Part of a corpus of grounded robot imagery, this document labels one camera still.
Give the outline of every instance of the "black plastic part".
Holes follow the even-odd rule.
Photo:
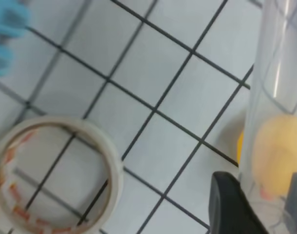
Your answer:
[[[285,203],[285,211],[291,216],[294,223],[297,223],[297,173],[293,174],[288,196]],[[294,225],[290,223],[290,219],[285,219],[287,229],[290,233],[296,233]]]
[[[212,175],[209,222],[211,234],[268,234],[239,182],[228,172]]]

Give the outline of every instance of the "white grid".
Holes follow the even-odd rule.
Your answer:
[[[164,31],[163,29],[161,29],[160,27],[158,27],[157,25],[153,24],[151,21],[148,20],[150,14],[152,13],[152,11],[154,11],[154,8],[156,7],[156,3],[158,2],[158,0],[153,0],[152,1],[149,9],[147,10],[147,12],[145,13],[144,16],[141,16],[140,14],[136,13],[135,11],[133,11],[132,9],[130,9],[129,7],[127,7],[126,5],[124,5],[123,3],[119,2],[119,1],[116,1],[116,0],[111,0],[111,1],[117,7],[120,7],[122,9],[124,9],[125,11],[127,11],[128,13],[130,13],[131,15],[133,15],[134,17],[136,17],[137,19],[139,19],[141,23],[138,24],[136,30],[134,31],[132,37],[130,38],[130,40],[128,42],[128,44],[126,45],[126,47],[123,50],[123,52],[121,53],[119,59],[117,60],[117,62],[113,66],[113,68],[111,69],[109,75],[105,75],[102,72],[98,71],[93,66],[89,65],[84,60],[82,60],[81,58],[79,58],[78,56],[76,56],[75,54],[71,53],[69,50],[66,49],[68,43],[72,39],[72,36],[73,36],[74,32],[76,31],[76,28],[80,24],[82,18],[85,16],[85,14],[86,14],[87,10],[89,9],[91,3],[93,2],[92,0],[86,0],[82,4],[81,9],[77,13],[77,15],[76,15],[76,17],[75,17],[72,25],[70,26],[70,28],[69,28],[66,36],[64,37],[64,39],[62,40],[61,43],[56,43],[55,41],[53,41],[50,38],[48,38],[45,35],[43,35],[40,31],[38,31],[35,28],[28,28],[28,30],[31,33],[33,33],[34,35],[36,35],[37,37],[41,38],[46,43],[49,43],[51,46],[53,46],[53,47],[55,47],[57,49],[55,55],[51,59],[51,61],[48,64],[47,68],[45,69],[44,73],[42,74],[42,76],[41,76],[38,84],[36,85],[35,89],[31,93],[31,95],[28,97],[28,99],[20,96],[19,94],[16,93],[15,89],[10,89],[9,87],[7,87],[7,85],[4,85],[1,82],[0,82],[0,90],[3,93],[7,94],[10,98],[12,98],[15,101],[19,102],[20,104],[24,105],[23,110],[21,111],[21,113],[19,114],[19,116],[17,117],[17,119],[15,120],[15,124],[17,124],[20,121],[22,121],[24,119],[26,113],[28,111],[30,111],[30,110],[33,111],[33,112],[35,112],[38,115],[45,115],[46,112],[43,111],[41,108],[39,108],[35,104],[35,100],[37,99],[39,93],[41,92],[43,86],[47,82],[48,77],[50,76],[50,74],[54,70],[54,68],[55,68],[57,62],[59,61],[59,59],[61,58],[61,56],[62,55],[66,55],[66,56],[71,57],[76,62],[80,63],[85,68],[87,68],[90,71],[92,71],[93,73],[97,74],[99,77],[103,78],[103,80],[105,81],[105,82],[103,82],[103,84],[102,84],[101,88],[98,90],[98,92],[95,94],[94,99],[92,100],[92,102],[89,105],[88,109],[86,110],[86,112],[82,116],[83,119],[86,119],[89,116],[89,114],[91,113],[91,111],[94,108],[94,106],[96,105],[96,103],[99,101],[100,97],[102,96],[102,94],[103,94],[103,92],[104,92],[104,90],[105,90],[105,88],[106,88],[106,86],[108,84],[111,84],[111,85],[115,86],[116,88],[118,88],[119,90],[123,91],[128,96],[130,96],[131,98],[137,100],[138,102],[140,102],[141,104],[143,104],[144,106],[146,106],[148,109],[150,109],[149,116],[146,118],[145,122],[143,123],[143,125],[141,126],[141,128],[139,129],[139,131],[137,132],[137,134],[135,135],[135,137],[133,138],[133,140],[129,144],[128,148],[123,153],[122,160],[125,160],[125,158],[128,157],[129,152],[131,151],[131,149],[135,145],[135,143],[138,140],[138,138],[140,137],[140,135],[145,130],[146,126],[150,123],[150,121],[151,121],[151,119],[152,119],[152,117],[154,115],[158,115],[158,116],[162,117],[163,119],[167,120],[168,122],[170,122],[171,124],[173,124],[174,126],[178,127],[184,133],[186,133],[187,135],[189,135],[190,137],[192,137],[193,139],[195,139],[197,141],[197,144],[196,144],[196,147],[193,149],[193,151],[190,153],[190,155],[186,158],[185,162],[180,167],[179,171],[176,173],[175,177],[172,179],[171,183],[167,186],[167,188],[166,188],[166,190],[164,192],[162,192],[161,190],[157,189],[156,186],[153,186],[152,184],[150,184],[149,182],[147,182],[145,179],[141,178],[141,176],[137,175],[136,173],[134,173],[129,168],[127,168],[127,167],[124,168],[124,170],[125,170],[125,172],[127,174],[129,174],[130,176],[132,176],[133,178],[135,178],[136,180],[138,180],[139,182],[141,182],[142,184],[144,184],[145,186],[147,186],[149,189],[151,189],[152,191],[154,191],[155,193],[157,193],[160,196],[160,199],[155,204],[155,206],[153,207],[153,209],[151,210],[151,212],[149,213],[149,215],[144,220],[144,222],[142,223],[142,225],[140,226],[140,228],[138,229],[138,231],[136,233],[139,234],[139,233],[141,233],[144,230],[144,228],[147,226],[147,224],[149,223],[149,221],[151,220],[151,218],[154,216],[154,214],[156,213],[156,211],[158,210],[158,208],[160,207],[160,205],[162,204],[162,202],[164,200],[170,202],[172,205],[174,205],[176,208],[178,208],[180,211],[182,211],[184,214],[186,214],[187,216],[189,216],[191,219],[193,219],[194,221],[196,221],[200,225],[204,226],[206,229],[209,229],[208,223],[202,221],[200,218],[198,218],[196,215],[194,215],[188,209],[184,208],[179,203],[177,203],[176,201],[174,201],[173,199],[171,199],[168,196],[168,193],[170,192],[171,188],[174,186],[174,184],[176,183],[176,181],[179,179],[179,177],[182,174],[182,172],[188,166],[189,162],[192,160],[193,156],[195,155],[195,153],[197,152],[197,150],[200,148],[201,145],[204,145],[204,146],[208,147],[209,149],[211,149],[212,151],[214,151],[215,153],[217,153],[218,155],[220,155],[221,157],[223,157],[224,159],[226,159],[227,161],[229,161],[233,165],[238,166],[235,160],[233,160],[232,158],[228,157],[225,153],[223,153],[222,151],[220,151],[219,149],[217,149],[213,145],[209,144],[206,141],[206,138],[209,135],[209,133],[211,132],[211,130],[214,128],[214,126],[216,125],[216,123],[218,122],[218,120],[221,118],[221,116],[223,115],[223,113],[225,112],[225,110],[227,109],[227,107],[230,105],[230,103],[232,102],[232,100],[235,98],[235,96],[237,95],[237,93],[240,91],[240,89],[242,87],[244,87],[246,89],[250,89],[250,86],[248,84],[246,84],[246,81],[249,78],[250,74],[252,73],[252,67],[246,72],[246,74],[245,74],[244,77],[238,78],[235,75],[233,75],[230,72],[228,72],[227,70],[225,70],[222,67],[220,67],[219,65],[217,65],[216,63],[214,63],[213,61],[209,60],[208,58],[206,58],[205,56],[203,56],[199,52],[197,52],[197,48],[202,43],[203,39],[205,38],[205,36],[207,35],[207,33],[210,31],[210,29],[211,29],[212,25],[214,24],[215,20],[218,18],[218,16],[221,14],[221,12],[225,9],[225,6],[228,4],[229,1],[228,0],[223,0],[222,1],[222,3],[220,4],[219,8],[216,10],[215,14],[213,15],[212,19],[210,20],[209,24],[207,25],[207,27],[205,28],[205,30],[201,33],[199,39],[197,40],[197,42],[195,43],[195,45],[192,48],[189,47],[189,46],[187,46],[186,44],[184,44],[180,40],[176,39],[171,34],[167,33],[166,31]],[[257,1],[251,1],[251,2],[253,4],[255,4],[257,7],[260,7],[260,4]],[[184,62],[182,63],[182,65],[180,67],[178,67],[178,70],[177,70],[175,76],[173,77],[173,79],[171,80],[171,82],[168,84],[167,88],[164,90],[163,94],[161,95],[161,97],[159,98],[158,102],[155,105],[149,104],[148,102],[146,102],[145,100],[143,100],[142,98],[140,98],[138,95],[134,94],[132,91],[128,90],[127,88],[123,87],[121,84],[119,84],[118,82],[116,82],[115,80],[112,79],[112,77],[114,76],[114,74],[117,71],[118,67],[121,65],[123,59],[125,59],[125,56],[128,54],[130,48],[133,46],[134,42],[137,40],[137,37],[138,37],[139,33],[141,32],[141,30],[143,29],[144,26],[151,27],[153,30],[157,31],[161,35],[164,35],[166,38],[170,39],[172,42],[174,42],[175,44],[179,45],[180,47],[182,47],[183,49],[185,49],[186,51],[188,51],[188,56],[186,57],[186,59],[184,60]],[[229,77],[230,79],[234,80],[237,83],[236,89],[231,94],[231,96],[228,98],[228,100],[226,101],[226,103],[224,104],[224,106],[221,108],[221,110],[219,111],[219,113],[217,114],[217,116],[211,122],[209,128],[206,130],[206,132],[202,136],[198,136],[197,134],[193,133],[193,131],[190,131],[189,129],[187,129],[186,127],[182,126],[180,123],[178,123],[177,121],[175,121],[174,119],[170,118],[169,116],[167,116],[166,114],[164,114],[163,112],[161,112],[159,110],[160,105],[164,101],[164,99],[167,96],[167,94],[170,92],[171,88],[173,87],[173,85],[177,81],[178,77],[181,75],[182,71],[185,69],[186,65],[188,64],[188,62],[190,61],[190,59],[192,58],[192,56],[195,56],[195,57],[201,59],[202,61],[204,61],[205,63],[207,63],[208,65],[210,65],[211,67],[213,67],[214,69],[218,70],[219,72],[221,72],[222,74],[226,75],[227,77]],[[54,161],[53,165],[51,166],[51,168],[47,172],[46,176],[43,178],[43,180],[40,183],[38,183],[37,181],[33,180],[28,175],[24,174],[24,172],[18,172],[18,174],[20,174],[20,177],[23,178],[27,183],[29,183],[31,186],[33,186],[33,187],[36,188],[33,196],[31,197],[29,203],[27,204],[27,209],[31,206],[31,204],[33,203],[33,201],[36,198],[36,196],[38,195],[38,193],[40,191],[42,191],[50,199],[55,200],[61,206],[63,206],[67,210],[69,210],[71,213],[73,213],[76,216],[78,216],[80,218],[80,221],[79,221],[79,224],[80,224],[80,223],[82,223],[82,222],[84,222],[84,221],[87,220],[87,215],[88,215],[89,211],[91,210],[91,208],[93,207],[93,205],[95,204],[95,202],[97,201],[97,199],[101,196],[102,192],[106,188],[107,182],[105,181],[105,183],[103,184],[101,190],[98,192],[98,194],[96,194],[96,196],[93,199],[93,201],[91,202],[90,206],[87,208],[87,210],[83,214],[81,214],[79,211],[77,211],[75,208],[73,208],[67,202],[63,201],[61,198],[59,198],[58,196],[56,196],[54,193],[52,193],[51,191],[49,191],[49,190],[47,190],[46,188],[43,187],[44,184],[45,184],[45,182],[47,181],[49,175],[54,170],[55,166],[59,163],[59,160],[62,158],[64,152],[67,150],[68,146],[71,144],[72,140],[75,137],[76,136],[72,135],[69,138],[69,140],[67,141],[65,147],[63,147],[62,151],[57,156],[57,158]]]

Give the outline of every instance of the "blue object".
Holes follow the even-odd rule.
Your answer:
[[[22,36],[29,18],[27,7],[18,0],[0,0],[0,76],[7,73],[13,57],[7,40]]]

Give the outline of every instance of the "yellow object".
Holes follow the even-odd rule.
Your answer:
[[[237,162],[238,164],[241,162],[241,149],[242,149],[242,142],[244,140],[244,132],[241,132],[240,138],[237,141]]]
[[[287,195],[297,172],[296,116],[279,115],[261,126],[254,142],[252,172],[267,195]]]

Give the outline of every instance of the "clear plastic tube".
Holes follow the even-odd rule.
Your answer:
[[[240,183],[269,233],[297,233],[297,0],[266,0]]]

